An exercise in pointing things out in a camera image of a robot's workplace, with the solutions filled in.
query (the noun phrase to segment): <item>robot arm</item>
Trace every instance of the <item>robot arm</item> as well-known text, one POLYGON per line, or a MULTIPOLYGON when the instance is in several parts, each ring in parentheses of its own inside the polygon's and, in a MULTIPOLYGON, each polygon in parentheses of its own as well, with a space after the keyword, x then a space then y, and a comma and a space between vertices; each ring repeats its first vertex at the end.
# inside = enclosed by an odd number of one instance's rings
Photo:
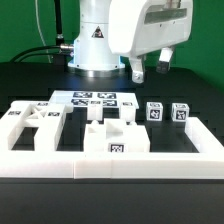
POLYGON ((173 46, 189 38, 192 13, 192 0, 112 0, 109 47, 113 54, 129 58, 134 82, 144 81, 149 52, 162 49, 157 70, 169 70, 173 46))

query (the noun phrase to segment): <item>green backdrop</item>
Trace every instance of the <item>green backdrop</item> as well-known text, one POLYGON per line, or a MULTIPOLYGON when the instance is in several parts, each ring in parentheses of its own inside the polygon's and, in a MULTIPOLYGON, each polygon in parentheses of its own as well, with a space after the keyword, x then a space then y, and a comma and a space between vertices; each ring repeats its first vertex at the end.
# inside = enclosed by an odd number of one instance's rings
MULTIPOLYGON (((54 1, 39 0, 40 23, 47 45, 55 44, 54 1)), ((63 33, 72 43, 79 33, 79 0, 61 0, 63 33)), ((224 1, 194 0, 190 40, 180 44, 173 67, 189 68, 224 91, 224 1)), ((35 17, 35 0, 1 0, 0 62, 29 48, 42 46, 35 17)), ((150 53, 146 64, 154 66, 159 52, 150 53)), ((28 61, 46 62, 46 57, 28 61)))

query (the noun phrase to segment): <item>black table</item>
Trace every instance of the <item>black table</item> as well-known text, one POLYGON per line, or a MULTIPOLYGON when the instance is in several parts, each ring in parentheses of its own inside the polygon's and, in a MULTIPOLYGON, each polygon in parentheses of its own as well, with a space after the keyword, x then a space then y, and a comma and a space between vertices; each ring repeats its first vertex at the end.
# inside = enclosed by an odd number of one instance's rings
MULTIPOLYGON (((134 84, 130 71, 120 77, 91 79, 70 74, 63 66, 35 63, 0 64, 0 117, 15 100, 49 100, 54 90, 134 92, 140 109, 136 121, 146 126, 153 152, 197 150, 184 134, 184 124, 171 120, 171 104, 187 103, 224 144, 224 95, 187 69, 159 75, 147 68, 144 84, 134 84), (162 102, 162 122, 146 121, 146 102, 162 102)), ((104 117, 118 117, 107 109, 104 117)), ((82 151, 86 110, 67 116, 58 150, 82 151)), ((25 147, 33 150, 33 132, 25 147)), ((222 180, 0 180, 1 223, 223 223, 222 180)))

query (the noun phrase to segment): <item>white cuboid block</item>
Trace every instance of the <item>white cuboid block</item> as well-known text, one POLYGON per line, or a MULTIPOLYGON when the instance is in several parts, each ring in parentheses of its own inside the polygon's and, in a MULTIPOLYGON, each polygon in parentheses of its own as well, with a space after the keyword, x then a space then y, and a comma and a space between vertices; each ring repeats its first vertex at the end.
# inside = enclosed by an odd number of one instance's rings
POLYGON ((66 118, 66 105, 50 104, 35 136, 37 152, 56 151, 66 118))
POLYGON ((197 117, 188 117, 185 133, 200 153, 224 152, 223 145, 197 117))
POLYGON ((147 102, 146 118, 148 121, 162 121, 163 105, 159 102, 147 102))
POLYGON ((149 152, 150 141, 142 125, 127 125, 122 119, 104 119, 104 124, 87 124, 84 152, 149 152))
POLYGON ((31 113, 31 106, 22 104, 12 106, 0 120, 0 151, 13 148, 23 132, 23 120, 31 113))
POLYGON ((136 107, 132 102, 121 102, 119 109, 120 119, 126 122, 135 121, 136 107))
POLYGON ((185 103, 172 103, 171 117, 173 121, 185 122, 189 117, 190 108, 185 103))
POLYGON ((74 178, 111 178, 110 153, 85 153, 83 159, 74 164, 74 178))
POLYGON ((87 120, 88 121, 102 121, 103 120, 103 101, 90 100, 87 107, 87 120))

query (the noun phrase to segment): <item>cube with marker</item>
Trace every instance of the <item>cube with marker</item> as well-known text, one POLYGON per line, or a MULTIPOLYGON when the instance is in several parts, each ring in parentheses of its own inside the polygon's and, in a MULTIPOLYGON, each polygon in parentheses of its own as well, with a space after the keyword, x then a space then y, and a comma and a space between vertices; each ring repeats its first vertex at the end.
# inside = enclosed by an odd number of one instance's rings
POLYGON ((87 107, 87 120, 88 121, 102 121, 103 120, 103 101, 90 100, 87 107))
POLYGON ((172 120, 175 122, 186 122, 189 117, 190 108, 186 103, 172 103, 172 120))
POLYGON ((132 102, 121 102, 119 110, 120 119, 126 122, 135 121, 136 107, 132 102))
POLYGON ((146 118, 148 121, 162 121, 163 105, 160 102, 147 102, 146 118))

